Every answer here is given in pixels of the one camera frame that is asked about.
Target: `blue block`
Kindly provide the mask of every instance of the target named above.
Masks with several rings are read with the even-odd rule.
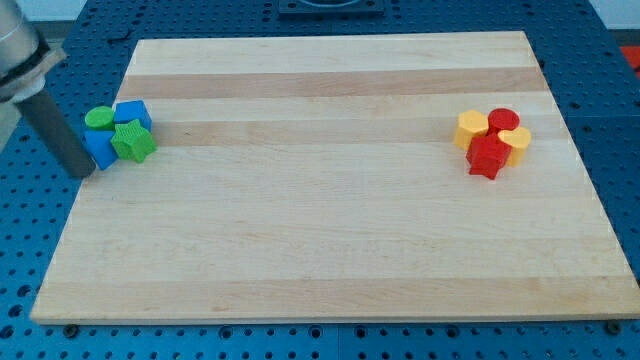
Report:
[[[116,104],[116,115],[113,122],[126,124],[134,119],[139,119],[140,125],[151,132],[151,116],[144,106],[144,101],[134,100]]]
[[[115,135],[115,131],[87,130],[84,132],[85,147],[93,156],[100,170],[105,170],[118,160],[118,154],[110,142],[113,135]]]

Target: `red block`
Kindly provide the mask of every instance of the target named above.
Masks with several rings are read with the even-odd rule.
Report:
[[[484,175],[491,180],[507,163],[511,146],[503,143],[497,134],[479,136],[471,140],[467,161],[471,164],[470,175]]]
[[[513,130],[520,125],[518,114],[509,109],[495,109],[489,113],[489,131],[487,135],[497,134],[501,130]]]

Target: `blue pegboard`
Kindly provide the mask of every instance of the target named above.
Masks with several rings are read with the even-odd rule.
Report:
[[[388,0],[281,19],[274,1],[89,0],[48,88],[76,131],[142,38],[524,30],[640,275],[639,83],[586,0]],[[21,122],[0,156],[0,359],[640,359],[640,321],[90,327],[28,319],[79,186]]]

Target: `wood grain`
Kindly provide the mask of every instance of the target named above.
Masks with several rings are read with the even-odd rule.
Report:
[[[633,318],[640,290],[521,32],[144,40],[158,151],[83,181],[45,324]],[[457,114],[518,111],[469,176]]]

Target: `green star block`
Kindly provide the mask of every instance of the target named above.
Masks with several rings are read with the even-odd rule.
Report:
[[[84,123],[91,130],[113,130],[115,112],[108,106],[91,109],[84,117]]]
[[[137,163],[143,162],[157,148],[151,133],[140,125],[139,119],[116,124],[116,134],[111,138],[111,145],[120,159],[135,160]]]

